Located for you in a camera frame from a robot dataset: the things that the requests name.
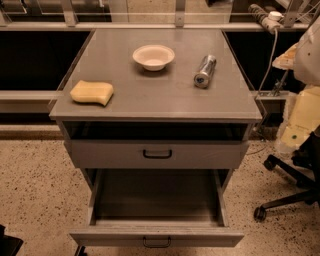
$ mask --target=yellow sponge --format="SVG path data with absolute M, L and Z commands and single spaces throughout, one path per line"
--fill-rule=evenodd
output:
M 113 94 L 113 86 L 105 82 L 85 82 L 80 80 L 71 90 L 74 101 L 107 105 Z

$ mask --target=spray can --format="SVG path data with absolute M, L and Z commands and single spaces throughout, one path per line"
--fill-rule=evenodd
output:
M 194 84 L 199 88 L 207 88 L 211 77 L 213 75 L 214 68 L 216 66 L 217 60 L 213 55 L 207 55 L 201 61 L 199 70 L 194 76 Z

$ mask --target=terrazzo floor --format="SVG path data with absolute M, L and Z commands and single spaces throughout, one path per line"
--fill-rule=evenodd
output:
M 6 226 L 7 235 L 24 240 L 19 256 L 74 255 L 77 244 L 68 232 L 86 226 L 89 188 L 73 167 L 57 127 L 22 130 L 0 128 L 0 224 Z M 235 248 L 88 247 L 86 252 L 89 256 L 320 255 L 317 205 L 273 209 L 263 223 L 253 219 L 260 204 L 297 190 L 279 169 L 269 172 L 263 167 L 268 154 L 279 155 L 273 145 L 274 141 L 251 141 L 225 191 L 230 227 L 245 234 Z

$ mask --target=white bowl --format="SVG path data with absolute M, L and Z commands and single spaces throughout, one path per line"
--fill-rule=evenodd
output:
M 173 61 L 174 51 L 163 45 L 145 45 L 134 51 L 133 59 L 149 71 L 163 69 Z

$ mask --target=open drawer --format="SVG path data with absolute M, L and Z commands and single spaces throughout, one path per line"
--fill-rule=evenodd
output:
M 216 170 L 98 170 L 81 246 L 234 247 Z

